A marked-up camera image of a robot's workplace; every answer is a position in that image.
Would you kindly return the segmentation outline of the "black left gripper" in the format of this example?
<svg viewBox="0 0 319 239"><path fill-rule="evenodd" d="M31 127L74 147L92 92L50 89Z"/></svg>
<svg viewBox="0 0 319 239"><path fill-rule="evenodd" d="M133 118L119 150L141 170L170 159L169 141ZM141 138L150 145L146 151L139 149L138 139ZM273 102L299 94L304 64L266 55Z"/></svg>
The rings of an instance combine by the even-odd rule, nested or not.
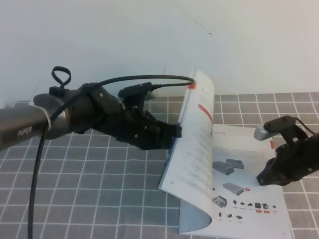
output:
<svg viewBox="0 0 319 239"><path fill-rule="evenodd" d="M182 137L180 125L159 121L137 108L126 109L103 87L81 96L66 111L69 132L93 129L143 150L170 149L174 138Z"/></svg>

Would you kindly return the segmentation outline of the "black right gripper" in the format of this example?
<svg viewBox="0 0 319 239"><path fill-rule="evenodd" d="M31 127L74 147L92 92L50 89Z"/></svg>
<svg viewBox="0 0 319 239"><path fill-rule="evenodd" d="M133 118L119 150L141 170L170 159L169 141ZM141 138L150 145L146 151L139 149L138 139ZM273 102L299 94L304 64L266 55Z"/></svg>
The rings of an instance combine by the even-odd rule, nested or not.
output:
<svg viewBox="0 0 319 239"><path fill-rule="evenodd" d="M257 180L261 186L285 186L318 170L319 134L316 133L305 140L293 141L291 146L278 147L276 157L267 161Z"/></svg>

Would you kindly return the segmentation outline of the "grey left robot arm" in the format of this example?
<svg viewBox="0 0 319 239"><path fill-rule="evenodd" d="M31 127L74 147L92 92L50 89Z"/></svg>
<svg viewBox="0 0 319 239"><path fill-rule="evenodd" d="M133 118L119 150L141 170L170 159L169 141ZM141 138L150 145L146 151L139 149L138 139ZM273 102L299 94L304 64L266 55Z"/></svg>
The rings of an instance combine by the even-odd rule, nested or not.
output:
<svg viewBox="0 0 319 239"><path fill-rule="evenodd" d="M40 136L61 106L85 86L66 90L63 97L40 94L32 106L7 108L0 111L0 148L6 149L34 136ZM93 129L143 150L170 149L175 138L181 137L181 126L157 120L141 106L121 104L103 87L99 87L68 106L51 123L46 139L56 139L75 132L84 134Z"/></svg>

